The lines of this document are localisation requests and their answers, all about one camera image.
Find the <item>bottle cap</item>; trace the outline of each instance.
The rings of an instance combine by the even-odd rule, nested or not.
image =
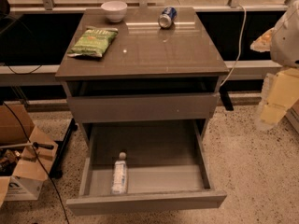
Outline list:
[[[120,160],[124,161],[127,158],[127,154],[125,152],[120,152],[119,158]]]

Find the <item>water bottle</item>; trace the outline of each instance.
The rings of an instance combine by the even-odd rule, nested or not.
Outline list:
[[[118,160],[114,164],[111,194],[118,195],[127,192],[128,170],[125,159],[126,153],[121,152]]]

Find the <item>tabletop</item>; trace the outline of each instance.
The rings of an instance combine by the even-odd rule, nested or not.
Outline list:
[[[131,77],[221,76],[228,73],[205,27],[191,7],[177,8],[170,29],[158,18],[163,7],[128,8],[123,21],[109,22],[102,9],[87,9],[68,50],[88,26],[117,28],[118,35],[99,59],[78,59],[66,54],[57,80],[93,80]]]

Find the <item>white cable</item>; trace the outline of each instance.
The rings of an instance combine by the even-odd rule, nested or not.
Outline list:
[[[242,23],[242,28],[241,28],[241,32],[240,32],[240,37],[239,37],[239,52],[238,52],[238,55],[236,57],[236,60],[235,60],[235,63],[233,65],[233,68],[232,70],[230,71],[230,73],[227,75],[226,79],[223,80],[223,82],[221,83],[221,86],[224,85],[224,83],[229,79],[229,77],[231,76],[231,74],[233,73],[234,69],[235,69],[235,66],[237,64],[237,62],[239,61],[240,59],[240,56],[241,56],[241,51],[242,51],[242,48],[241,48],[241,45],[242,45],[242,36],[243,36],[243,32],[244,32],[244,27],[245,27],[245,22],[246,22],[246,18],[247,18],[247,11],[246,9],[240,5],[242,7],[242,9],[244,10],[244,18],[243,18],[243,23]]]

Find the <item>drawer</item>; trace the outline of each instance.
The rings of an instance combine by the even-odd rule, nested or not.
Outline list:
[[[76,215],[218,208],[195,120],[94,124],[79,197],[67,200]],[[113,165],[127,152],[128,191],[111,195]]]
[[[76,122],[123,122],[164,119],[209,119],[219,95],[167,94],[68,97]]]

